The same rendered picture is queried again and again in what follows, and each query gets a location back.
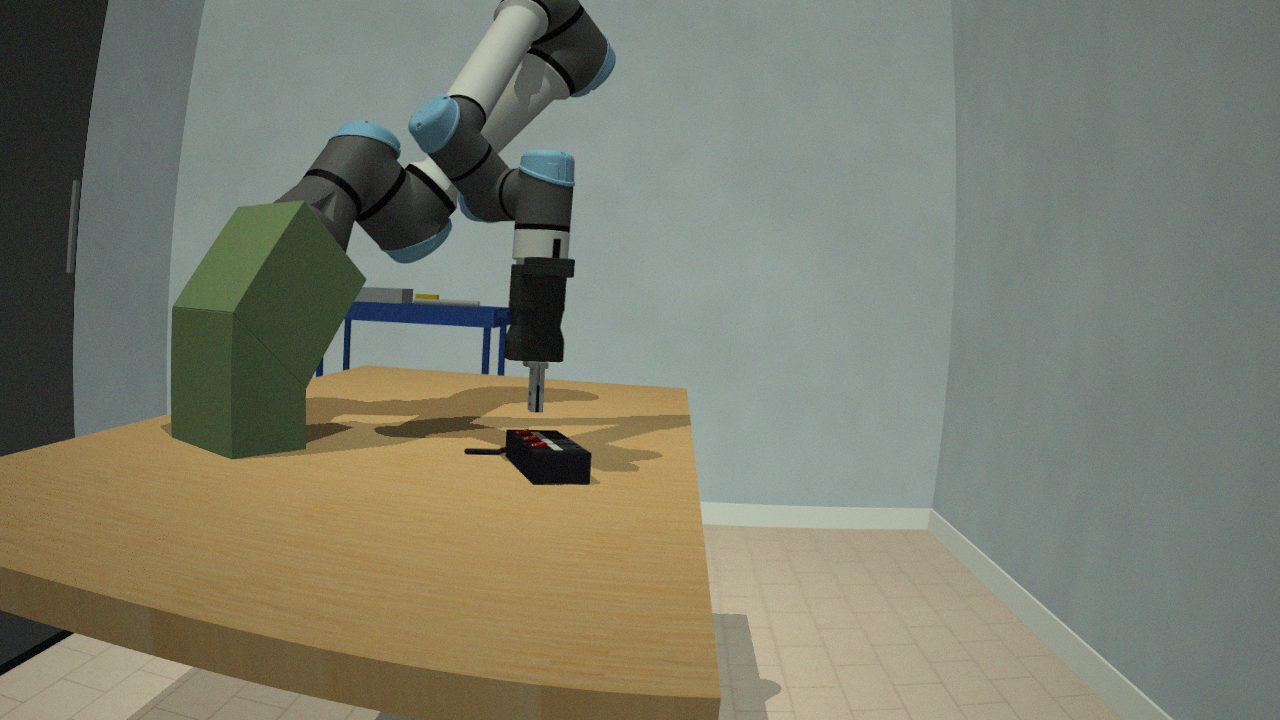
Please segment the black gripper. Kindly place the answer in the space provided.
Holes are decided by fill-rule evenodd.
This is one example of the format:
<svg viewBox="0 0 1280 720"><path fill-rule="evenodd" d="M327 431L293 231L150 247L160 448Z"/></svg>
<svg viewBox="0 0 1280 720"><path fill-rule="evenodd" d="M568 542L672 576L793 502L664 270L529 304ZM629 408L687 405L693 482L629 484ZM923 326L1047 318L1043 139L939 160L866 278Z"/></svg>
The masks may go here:
<svg viewBox="0 0 1280 720"><path fill-rule="evenodd" d="M561 238L561 240L558 240ZM529 411L543 413L548 363L562 363L566 281L573 277L570 233L515 231L504 357L530 368ZM541 313L535 313L541 311ZM539 368L539 369L538 369Z"/></svg>

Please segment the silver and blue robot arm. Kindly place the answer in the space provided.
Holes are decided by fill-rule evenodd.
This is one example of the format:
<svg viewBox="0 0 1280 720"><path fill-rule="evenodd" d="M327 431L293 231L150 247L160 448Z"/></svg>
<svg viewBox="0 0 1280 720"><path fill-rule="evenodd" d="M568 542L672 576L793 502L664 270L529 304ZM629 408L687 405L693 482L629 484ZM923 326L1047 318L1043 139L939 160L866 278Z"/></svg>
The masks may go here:
<svg viewBox="0 0 1280 720"><path fill-rule="evenodd" d="M396 135L349 120L275 202L305 200L344 251L357 222L403 264L447 240L457 196L472 222L570 232L573 158L530 150L509 169L497 152L553 100L598 88L614 51L579 0L502 0L494 20L448 92L411 117L424 161L401 167Z"/></svg>

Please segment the black power strip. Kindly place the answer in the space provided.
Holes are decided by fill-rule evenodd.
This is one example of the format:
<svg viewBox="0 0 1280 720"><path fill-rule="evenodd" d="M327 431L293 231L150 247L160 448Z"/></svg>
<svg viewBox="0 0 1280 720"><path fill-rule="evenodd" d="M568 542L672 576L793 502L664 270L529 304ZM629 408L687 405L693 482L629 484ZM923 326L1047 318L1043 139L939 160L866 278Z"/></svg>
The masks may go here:
<svg viewBox="0 0 1280 720"><path fill-rule="evenodd" d="M506 429L506 447L465 448L465 454L506 454L534 486L590 484L591 454L558 430Z"/></svg>

